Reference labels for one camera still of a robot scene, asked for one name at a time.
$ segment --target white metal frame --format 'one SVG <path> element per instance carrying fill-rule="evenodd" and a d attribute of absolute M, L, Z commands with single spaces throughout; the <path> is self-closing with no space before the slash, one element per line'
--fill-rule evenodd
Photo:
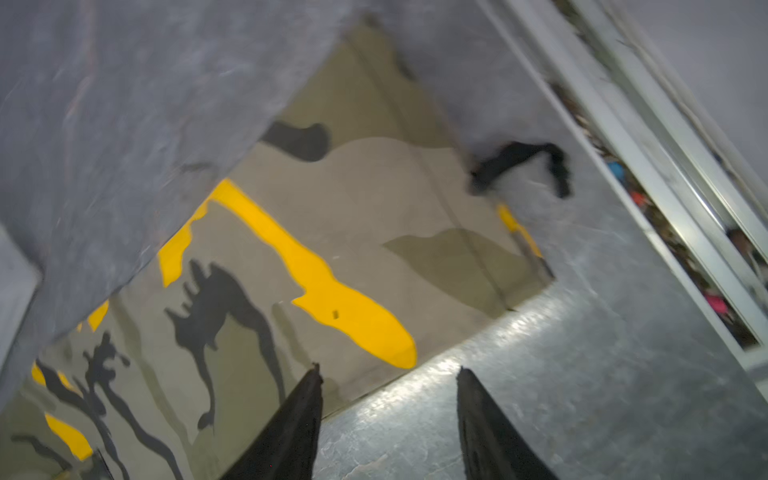
<path fill-rule="evenodd" d="M 523 65 L 542 86 L 554 107 L 561 112 L 576 138 L 590 152 L 591 158 L 600 172 L 616 190 L 621 201 L 640 224 L 648 239 L 667 262 L 694 302 L 700 307 L 702 314 L 720 335 L 728 349 L 745 369 L 765 363 L 768 360 L 768 348 L 765 347 L 768 346 L 768 318 L 720 255 L 718 249 L 702 231 L 698 222 L 681 203 L 670 185 L 667 184 L 667 179 L 660 173 L 657 166 L 639 145 L 637 139 L 627 129 L 621 116 L 614 111 L 616 105 L 606 99 L 598 89 L 595 79 L 584 71 L 585 65 L 594 65 L 596 62 L 586 47 L 578 40 L 570 25 L 549 0 L 477 0 L 477 2 L 491 19 L 510 49 L 522 60 Z M 537 60 L 544 60 L 545 64 L 558 76 L 559 81 L 568 86 L 592 123 L 627 163 L 655 204 L 688 245 L 691 253 L 747 322 L 755 337 L 760 341 L 761 347 L 746 352 L 739 347 L 693 281 L 672 256 L 662 239 L 634 205 L 626 190 L 608 170 L 602 157 L 594 151 L 579 126 L 570 118 L 564 106 L 551 92 L 541 77 L 541 73 L 536 71 L 533 64 L 526 58 L 524 50 L 519 46 L 518 39 L 515 37 L 516 31 L 520 28 L 525 36 L 524 41 L 540 54 L 541 58 Z M 602 78 L 602 81 L 610 83 L 607 78 Z"/>

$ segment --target dinosaur silhouette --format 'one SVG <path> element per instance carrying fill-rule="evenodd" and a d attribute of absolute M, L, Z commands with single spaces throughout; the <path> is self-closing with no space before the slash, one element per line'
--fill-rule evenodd
<path fill-rule="evenodd" d="M 202 430 L 214 424 L 216 411 L 216 396 L 214 383 L 205 363 L 205 346 L 216 350 L 216 335 L 224 325 L 229 313 L 240 325 L 253 330 L 259 337 L 261 356 L 277 385 L 277 396 L 280 403 L 285 400 L 283 376 L 280 364 L 277 362 L 275 342 L 270 325 L 264 315 L 248 300 L 243 288 L 229 272 L 212 263 L 210 275 L 206 276 L 196 260 L 190 261 L 192 277 L 197 284 L 198 292 L 184 283 L 184 292 L 189 297 L 190 304 L 182 304 L 187 311 L 186 316 L 166 308 L 165 313 L 176 329 L 176 343 L 187 349 L 194 358 L 197 371 L 208 389 L 210 409 L 200 416 L 197 428 Z"/>

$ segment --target dark gray paint shape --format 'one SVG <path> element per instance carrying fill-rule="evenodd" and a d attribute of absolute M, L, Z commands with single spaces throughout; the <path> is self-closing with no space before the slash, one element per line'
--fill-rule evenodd
<path fill-rule="evenodd" d="M 277 359 L 275 341 L 272 337 L 270 324 L 266 317 L 248 299 L 245 290 L 225 269 L 212 263 L 210 275 L 206 275 L 196 260 L 190 261 L 192 277 L 197 285 L 197 293 L 185 283 L 184 292 L 190 303 L 182 307 L 187 311 L 183 316 L 166 308 L 165 313 L 174 324 L 176 343 L 192 354 L 200 378 L 205 383 L 210 397 L 210 408 L 200 416 L 197 428 L 202 430 L 214 426 L 216 414 L 216 393 L 210 370 L 205 363 L 205 347 L 216 350 L 216 335 L 218 335 L 224 320 L 229 313 L 242 326 L 253 330 L 259 337 L 259 348 L 267 368 L 277 386 L 277 396 L 280 403 L 286 398 L 283 375 L 280 362 Z"/>
<path fill-rule="evenodd" d="M 58 466 L 59 468 L 61 468 L 62 471 L 69 470 L 70 468 L 72 468 L 72 464 L 70 462 L 67 462 L 66 458 L 59 455 L 54 449 L 47 446 L 45 443 L 41 442 L 34 435 L 26 435 L 26 434 L 11 435 L 11 442 L 28 443 L 35 450 L 35 453 L 40 455 L 42 458 L 49 458 L 54 462 L 58 463 Z"/>
<path fill-rule="evenodd" d="M 297 128 L 275 121 L 261 140 L 305 162 L 316 162 L 328 154 L 331 136 L 321 124 Z"/>

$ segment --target white wall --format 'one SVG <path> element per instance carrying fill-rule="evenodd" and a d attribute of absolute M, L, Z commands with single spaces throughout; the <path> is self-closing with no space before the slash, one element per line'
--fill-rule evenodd
<path fill-rule="evenodd" d="M 741 153 L 734 169 L 768 208 L 768 1 L 607 1 Z"/>

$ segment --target floor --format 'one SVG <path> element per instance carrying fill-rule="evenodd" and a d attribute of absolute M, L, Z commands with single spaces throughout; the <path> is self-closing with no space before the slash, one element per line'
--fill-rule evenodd
<path fill-rule="evenodd" d="M 499 193 L 556 281 L 325 422 L 316 477 L 463 478 L 454 377 L 465 365 L 561 478 L 768 478 L 765 402 L 478 7 L 372 7 L 464 147 L 554 141 L 574 196 L 555 198 L 541 164 L 505 177 Z M 359 8 L 3 5 L 2 44 L 19 48 L 0 51 L 0 218 L 45 280 L 0 405 L 40 346 L 154 257 Z"/>

